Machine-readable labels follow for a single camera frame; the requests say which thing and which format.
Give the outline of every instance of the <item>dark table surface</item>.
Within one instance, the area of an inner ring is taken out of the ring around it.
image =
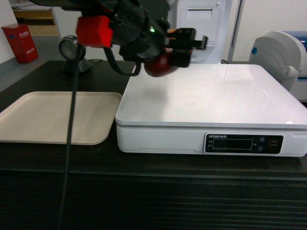
[[[72,77],[63,61],[49,61],[0,93],[0,112],[28,92],[71,91]],[[132,65],[120,63],[131,70]],[[124,93],[129,77],[116,74],[106,61],[81,76],[79,91]],[[63,172],[65,145],[0,143],[2,172]],[[71,173],[189,178],[266,179],[305,182],[307,156],[251,157],[124,153],[117,146],[116,124],[108,138],[94,146],[72,146]]]

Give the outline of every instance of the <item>gray floor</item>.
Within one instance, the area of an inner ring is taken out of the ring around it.
[[[0,92],[44,64],[49,60],[64,60],[58,51],[58,36],[32,36],[38,51],[38,59],[30,63],[19,64],[11,59],[0,65]]]

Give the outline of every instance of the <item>red gripper part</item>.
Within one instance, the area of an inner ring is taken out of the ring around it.
[[[110,19],[106,16],[80,17],[77,36],[80,44],[93,48],[111,47],[113,30],[109,28]]]

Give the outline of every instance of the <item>green light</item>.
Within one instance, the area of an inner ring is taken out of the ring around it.
[[[153,26],[150,26],[150,29],[149,29],[150,32],[154,33],[155,32],[155,28]]]

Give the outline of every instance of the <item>scale control panel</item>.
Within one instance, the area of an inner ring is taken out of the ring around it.
[[[219,153],[278,154],[283,136],[207,134],[204,151]]]

